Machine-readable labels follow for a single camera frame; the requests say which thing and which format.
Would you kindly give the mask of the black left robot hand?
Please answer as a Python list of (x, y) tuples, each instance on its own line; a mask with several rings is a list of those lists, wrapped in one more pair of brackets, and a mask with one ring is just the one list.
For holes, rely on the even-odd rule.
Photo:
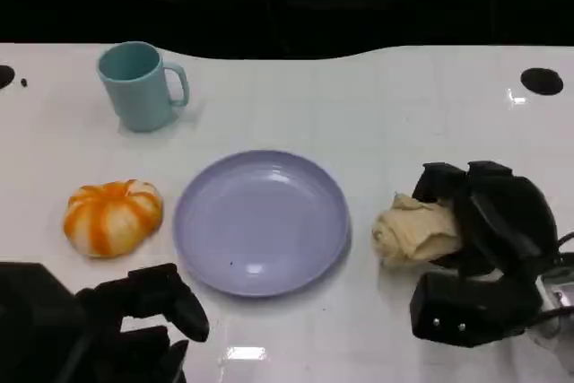
[(209, 332), (173, 264), (77, 293), (40, 263), (1, 264), (3, 382), (183, 382)]

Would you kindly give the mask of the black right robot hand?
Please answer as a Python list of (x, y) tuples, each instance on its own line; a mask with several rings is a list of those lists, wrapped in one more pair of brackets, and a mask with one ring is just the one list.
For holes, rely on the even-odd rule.
[(557, 226), (542, 191), (496, 161), (470, 161), (467, 170), (428, 162), (412, 197), (445, 204), (462, 246), (432, 261), (462, 277), (503, 274), (535, 279), (559, 255)]

